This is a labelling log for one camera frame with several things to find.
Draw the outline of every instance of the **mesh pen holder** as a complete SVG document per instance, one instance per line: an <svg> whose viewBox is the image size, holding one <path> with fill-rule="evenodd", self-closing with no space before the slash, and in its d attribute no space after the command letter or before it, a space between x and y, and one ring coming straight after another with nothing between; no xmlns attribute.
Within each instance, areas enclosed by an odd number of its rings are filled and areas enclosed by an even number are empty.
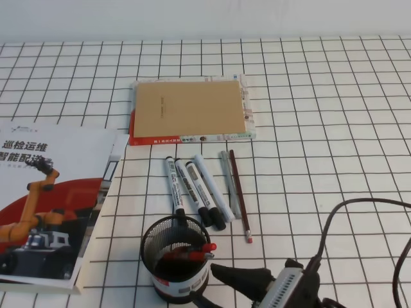
<svg viewBox="0 0 411 308"><path fill-rule="evenodd" d="M143 236L141 260L152 275L157 294L173 304L190 302L190 291L202 293L207 286L210 262L162 262L161 257L183 246L201 247L210 243L207 230L197 220L168 216L155 222Z"/></svg>

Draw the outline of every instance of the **white book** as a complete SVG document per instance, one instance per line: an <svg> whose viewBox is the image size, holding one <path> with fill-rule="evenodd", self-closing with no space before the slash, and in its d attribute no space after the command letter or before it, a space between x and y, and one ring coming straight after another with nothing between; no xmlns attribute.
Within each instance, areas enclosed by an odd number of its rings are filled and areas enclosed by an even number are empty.
<svg viewBox="0 0 411 308"><path fill-rule="evenodd" d="M90 216L127 140L112 130L0 124L0 291L78 291Z"/></svg>

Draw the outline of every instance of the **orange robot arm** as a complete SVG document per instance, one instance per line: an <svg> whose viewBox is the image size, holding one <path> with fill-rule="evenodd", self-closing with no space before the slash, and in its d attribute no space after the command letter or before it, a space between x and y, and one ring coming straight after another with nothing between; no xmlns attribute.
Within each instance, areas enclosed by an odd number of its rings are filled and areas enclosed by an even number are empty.
<svg viewBox="0 0 411 308"><path fill-rule="evenodd" d="M37 220L36 225L41 219L45 225L61 225L63 221L77 219L73 210L52 210L47 213L36 213L34 218Z"/></svg>
<svg viewBox="0 0 411 308"><path fill-rule="evenodd" d="M0 242L20 241L29 234L32 228L37 226L39 219L35 217L35 211L37 208L37 202L39 200L40 192L52 190L56 178L58 178L58 176L60 175L58 171L48 166L44 160L31 163L31 166L35 166L39 171L42 171L46 175L46 179L43 181L32 182L27 185L29 193L27 195L26 203L24 204L20 222L12 223L6 226L0 226ZM52 220L60 222L61 224L61 221L64 217L63 214L52 212L50 214L55 215L49 216L49 218L45 220Z"/></svg>

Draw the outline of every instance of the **gray pen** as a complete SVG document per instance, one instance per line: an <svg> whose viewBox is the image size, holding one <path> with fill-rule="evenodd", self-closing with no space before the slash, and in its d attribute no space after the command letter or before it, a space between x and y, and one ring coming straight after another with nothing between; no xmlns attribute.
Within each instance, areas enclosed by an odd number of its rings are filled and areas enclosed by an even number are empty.
<svg viewBox="0 0 411 308"><path fill-rule="evenodd" d="M229 192L231 195L231 210L237 219L241 219L240 202L237 196L236 186L234 185L234 180L232 179L229 155L226 151L221 151L221 159L223 164L223 170L225 173L225 178L227 179L227 185L229 187Z"/></svg>

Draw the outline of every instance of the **book spine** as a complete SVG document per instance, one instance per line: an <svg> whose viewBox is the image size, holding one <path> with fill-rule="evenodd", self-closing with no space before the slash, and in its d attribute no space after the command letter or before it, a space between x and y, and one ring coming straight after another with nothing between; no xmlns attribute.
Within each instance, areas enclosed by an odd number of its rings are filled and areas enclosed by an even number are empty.
<svg viewBox="0 0 411 308"><path fill-rule="evenodd" d="M179 136L167 136L167 137L138 137L134 138L130 136L131 146L151 146L153 144L175 144L182 143Z"/></svg>
<svg viewBox="0 0 411 308"><path fill-rule="evenodd" d="M182 143L194 143L194 142L210 142L210 141L229 141L229 140L241 140L254 138L252 133L227 133L218 135L192 135L181 136Z"/></svg>

